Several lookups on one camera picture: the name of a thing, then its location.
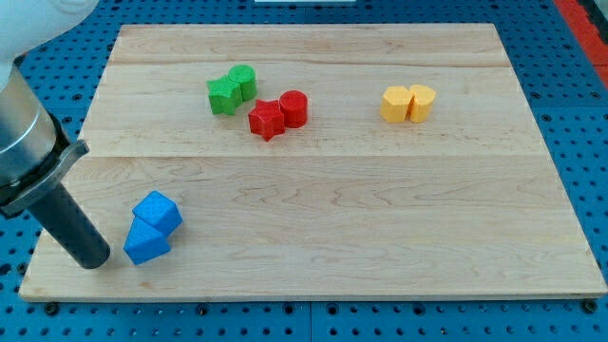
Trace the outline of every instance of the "green block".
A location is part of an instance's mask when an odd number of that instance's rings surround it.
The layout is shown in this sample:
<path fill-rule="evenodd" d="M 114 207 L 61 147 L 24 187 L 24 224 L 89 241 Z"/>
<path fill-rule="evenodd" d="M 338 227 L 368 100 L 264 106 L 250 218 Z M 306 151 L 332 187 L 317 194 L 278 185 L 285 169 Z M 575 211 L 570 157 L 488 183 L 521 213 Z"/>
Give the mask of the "green block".
<path fill-rule="evenodd" d="M 240 84 L 243 101 L 253 100 L 257 95 L 256 72 L 250 66 L 233 66 L 228 72 L 231 81 Z"/>
<path fill-rule="evenodd" d="M 214 114 L 226 113 L 235 115 L 235 110 L 243 103 L 240 85 L 230 81 L 228 76 L 207 81 L 209 103 Z"/>

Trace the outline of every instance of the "wooden cutting board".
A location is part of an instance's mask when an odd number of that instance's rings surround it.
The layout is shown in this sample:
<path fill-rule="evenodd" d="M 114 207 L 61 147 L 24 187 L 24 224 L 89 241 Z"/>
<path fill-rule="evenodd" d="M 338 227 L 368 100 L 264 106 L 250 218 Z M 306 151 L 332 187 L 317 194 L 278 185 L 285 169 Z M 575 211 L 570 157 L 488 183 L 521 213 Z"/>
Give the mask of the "wooden cutting board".
<path fill-rule="evenodd" d="M 206 81 L 256 69 L 310 121 L 270 142 L 246 103 L 213 116 Z M 425 123 L 379 116 L 387 86 L 438 97 Z M 606 293 L 492 25 L 125 26 L 65 184 L 109 240 L 100 269 L 47 234 L 30 301 L 461 300 Z M 131 208 L 151 190 L 184 224 L 133 266 Z"/>

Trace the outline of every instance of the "blue cube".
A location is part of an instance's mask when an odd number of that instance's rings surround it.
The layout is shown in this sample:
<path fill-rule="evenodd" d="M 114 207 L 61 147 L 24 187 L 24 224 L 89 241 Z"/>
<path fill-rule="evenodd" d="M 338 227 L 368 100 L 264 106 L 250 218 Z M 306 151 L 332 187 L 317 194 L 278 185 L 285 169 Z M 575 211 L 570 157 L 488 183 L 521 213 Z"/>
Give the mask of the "blue cube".
<path fill-rule="evenodd" d="M 166 237 L 139 218 L 133 219 L 131 230 L 126 237 L 123 248 L 136 265 L 161 256 L 171 250 Z"/>
<path fill-rule="evenodd" d="M 147 222 L 166 237 L 181 224 L 178 205 L 158 191 L 152 191 L 135 208 L 133 215 Z"/>

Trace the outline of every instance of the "blue pegboard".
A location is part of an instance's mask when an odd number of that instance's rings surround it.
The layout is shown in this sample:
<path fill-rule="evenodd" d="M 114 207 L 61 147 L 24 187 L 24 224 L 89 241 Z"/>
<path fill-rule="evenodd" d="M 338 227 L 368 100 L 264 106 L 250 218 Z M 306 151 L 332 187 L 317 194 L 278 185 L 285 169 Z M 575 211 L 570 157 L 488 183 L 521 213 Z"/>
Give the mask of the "blue pegboard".
<path fill-rule="evenodd" d="M 103 0 L 32 51 L 23 74 L 75 138 L 121 24 L 494 23 L 602 267 L 608 269 L 608 91 L 551 1 L 358 0 L 254 7 L 253 0 Z M 0 340 L 608 340 L 608 301 L 46 304 L 17 295 L 40 235 L 0 220 Z"/>

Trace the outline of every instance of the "red cylinder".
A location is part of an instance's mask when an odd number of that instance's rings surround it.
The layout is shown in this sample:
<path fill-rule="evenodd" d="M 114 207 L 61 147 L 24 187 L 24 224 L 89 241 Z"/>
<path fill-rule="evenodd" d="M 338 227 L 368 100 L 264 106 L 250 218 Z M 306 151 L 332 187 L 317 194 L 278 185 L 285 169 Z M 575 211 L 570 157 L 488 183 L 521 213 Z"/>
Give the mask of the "red cylinder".
<path fill-rule="evenodd" d="M 308 120 L 308 98 L 303 92 L 290 90 L 278 99 L 281 113 L 285 117 L 285 126 L 299 128 Z"/>

